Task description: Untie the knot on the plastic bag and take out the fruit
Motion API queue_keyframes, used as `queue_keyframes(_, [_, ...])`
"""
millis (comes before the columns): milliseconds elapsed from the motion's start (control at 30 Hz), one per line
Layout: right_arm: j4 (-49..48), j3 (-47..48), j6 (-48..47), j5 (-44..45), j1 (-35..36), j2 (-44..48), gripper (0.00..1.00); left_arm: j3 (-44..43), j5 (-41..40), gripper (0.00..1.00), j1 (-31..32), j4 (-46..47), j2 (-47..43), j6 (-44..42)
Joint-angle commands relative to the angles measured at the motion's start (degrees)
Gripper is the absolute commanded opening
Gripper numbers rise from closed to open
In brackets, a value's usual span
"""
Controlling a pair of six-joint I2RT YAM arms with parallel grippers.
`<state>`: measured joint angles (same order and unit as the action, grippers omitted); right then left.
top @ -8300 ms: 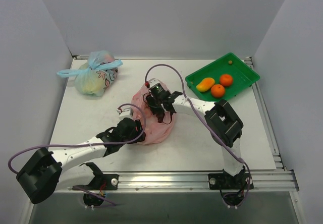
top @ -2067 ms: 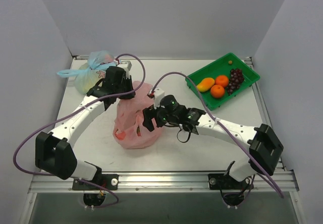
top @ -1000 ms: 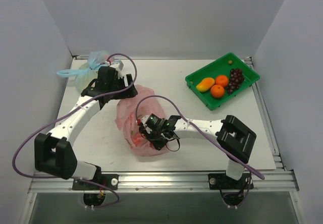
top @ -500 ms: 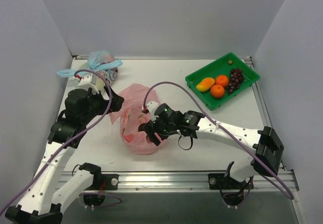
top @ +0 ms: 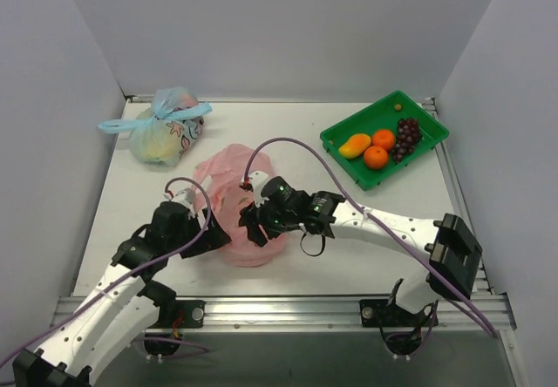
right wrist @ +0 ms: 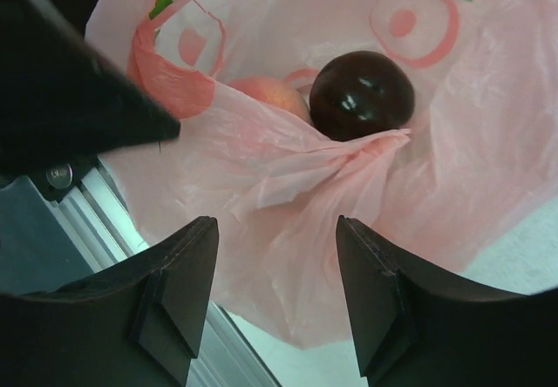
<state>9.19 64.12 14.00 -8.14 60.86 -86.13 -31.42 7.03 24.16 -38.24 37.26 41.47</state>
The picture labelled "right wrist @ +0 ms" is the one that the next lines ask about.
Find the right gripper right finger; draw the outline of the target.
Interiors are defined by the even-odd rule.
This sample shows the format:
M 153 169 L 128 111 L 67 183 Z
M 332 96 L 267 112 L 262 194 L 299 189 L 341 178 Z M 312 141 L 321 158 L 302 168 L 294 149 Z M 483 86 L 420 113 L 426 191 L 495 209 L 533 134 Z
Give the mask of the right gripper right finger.
M 520 295 L 449 272 L 340 217 L 337 256 L 371 386 L 554 386 L 557 292 Z

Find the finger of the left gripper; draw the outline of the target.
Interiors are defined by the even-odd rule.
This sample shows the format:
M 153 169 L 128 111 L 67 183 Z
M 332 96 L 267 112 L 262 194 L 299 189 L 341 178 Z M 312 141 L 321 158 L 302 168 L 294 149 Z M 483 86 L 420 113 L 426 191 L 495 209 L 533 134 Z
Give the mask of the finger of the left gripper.
M 1 172 L 176 139 L 180 122 L 85 41 L 98 0 L 1 0 Z

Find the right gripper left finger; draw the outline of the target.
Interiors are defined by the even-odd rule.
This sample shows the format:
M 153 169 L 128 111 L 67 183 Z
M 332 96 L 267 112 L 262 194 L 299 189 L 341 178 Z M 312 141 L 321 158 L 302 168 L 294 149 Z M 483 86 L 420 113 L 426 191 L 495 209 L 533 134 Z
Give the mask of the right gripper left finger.
M 216 219 L 202 216 L 56 291 L 2 295 L 2 385 L 185 385 L 218 245 Z

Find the pink plastic bag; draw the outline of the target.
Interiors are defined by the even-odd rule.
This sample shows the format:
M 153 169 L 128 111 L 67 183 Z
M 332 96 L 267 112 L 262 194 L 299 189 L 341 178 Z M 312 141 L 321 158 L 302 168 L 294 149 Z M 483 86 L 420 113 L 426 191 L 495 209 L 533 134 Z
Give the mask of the pink plastic bag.
M 297 347 L 350 334 L 340 216 L 460 270 L 557 195 L 557 0 L 99 0 L 86 38 L 181 122 L 104 157 L 140 235 L 215 217 L 213 300 Z M 335 142 L 229 85 L 357 50 L 410 79 L 406 126 Z

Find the pink peach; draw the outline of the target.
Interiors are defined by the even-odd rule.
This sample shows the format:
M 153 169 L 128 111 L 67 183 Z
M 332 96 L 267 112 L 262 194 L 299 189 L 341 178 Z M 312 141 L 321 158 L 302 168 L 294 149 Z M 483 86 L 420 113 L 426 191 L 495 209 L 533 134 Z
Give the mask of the pink peach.
M 269 77 L 237 78 L 228 82 L 228 86 L 264 104 L 275 106 L 296 115 L 308 124 L 312 124 L 310 109 L 303 96 L 279 79 Z

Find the dark red plum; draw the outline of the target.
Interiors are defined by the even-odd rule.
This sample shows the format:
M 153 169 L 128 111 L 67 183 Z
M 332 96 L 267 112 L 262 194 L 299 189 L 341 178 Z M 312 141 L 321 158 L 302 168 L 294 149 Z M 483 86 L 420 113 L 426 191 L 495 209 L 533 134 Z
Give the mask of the dark red plum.
M 332 59 L 317 74 L 309 95 L 314 127 L 335 141 L 360 139 L 405 126 L 415 92 L 403 70 L 374 51 Z

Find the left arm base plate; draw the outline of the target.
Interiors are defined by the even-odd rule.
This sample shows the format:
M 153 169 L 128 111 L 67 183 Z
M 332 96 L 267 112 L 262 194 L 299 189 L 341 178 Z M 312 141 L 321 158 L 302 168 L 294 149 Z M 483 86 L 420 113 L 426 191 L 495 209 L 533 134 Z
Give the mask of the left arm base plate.
M 64 164 L 31 173 L 29 178 L 45 200 L 60 202 L 98 165 L 97 156 L 79 157 Z

